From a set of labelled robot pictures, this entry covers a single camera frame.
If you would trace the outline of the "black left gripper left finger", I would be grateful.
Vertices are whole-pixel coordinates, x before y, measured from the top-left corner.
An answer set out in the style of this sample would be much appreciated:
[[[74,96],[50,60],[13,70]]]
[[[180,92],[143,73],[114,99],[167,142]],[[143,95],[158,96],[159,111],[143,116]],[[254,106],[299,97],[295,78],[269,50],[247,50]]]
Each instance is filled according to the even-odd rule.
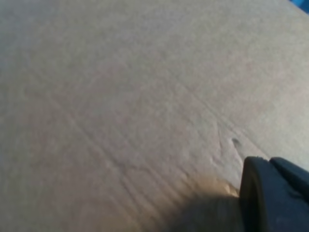
[[[247,232],[307,232],[309,203],[281,176],[270,160],[244,160],[239,204]]]

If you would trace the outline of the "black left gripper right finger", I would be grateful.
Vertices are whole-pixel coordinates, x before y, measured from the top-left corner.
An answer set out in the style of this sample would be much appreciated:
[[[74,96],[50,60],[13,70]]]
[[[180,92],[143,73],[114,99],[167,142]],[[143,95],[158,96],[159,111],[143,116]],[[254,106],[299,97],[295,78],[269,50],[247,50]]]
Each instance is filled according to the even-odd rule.
[[[281,157],[272,157],[270,163],[289,185],[309,203],[309,172]]]

